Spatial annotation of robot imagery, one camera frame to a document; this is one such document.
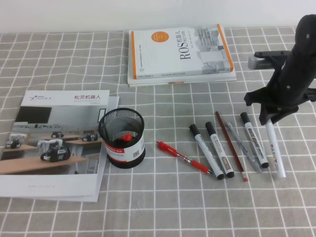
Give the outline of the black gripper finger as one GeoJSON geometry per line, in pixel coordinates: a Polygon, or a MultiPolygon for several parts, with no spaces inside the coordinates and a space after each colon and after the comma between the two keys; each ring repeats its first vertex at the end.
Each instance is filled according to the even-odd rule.
{"type": "Polygon", "coordinates": [[[269,120],[271,120],[272,124],[275,124],[276,122],[282,119],[282,116],[283,110],[281,108],[261,104],[259,121],[262,125],[267,124],[269,120]]]}

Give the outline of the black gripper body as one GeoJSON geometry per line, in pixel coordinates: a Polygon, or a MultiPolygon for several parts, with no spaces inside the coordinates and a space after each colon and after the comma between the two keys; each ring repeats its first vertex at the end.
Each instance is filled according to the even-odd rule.
{"type": "Polygon", "coordinates": [[[316,78],[315,53],[302,53],[293,49],[284,65],[273,70],[265,87],[246,93],[244,100],[247,106],[258,103],[289,111],[316,99],[316,90],[309,88],[316,78]]]}

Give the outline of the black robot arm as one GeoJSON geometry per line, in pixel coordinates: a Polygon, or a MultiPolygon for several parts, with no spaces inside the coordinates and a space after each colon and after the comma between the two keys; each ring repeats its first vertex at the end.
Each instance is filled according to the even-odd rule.
{"type": "Polygon", "coordinates": [[[291,51],[257,51],[248,58],[251,70],[273,69],[267,85],[246,93],[247,106],[261,105],[259,121],[276,123],[298,111],[299,105],[316,100],[310,88],[316,78],[316,16],[305,15],[298,23],[291,51]]]}

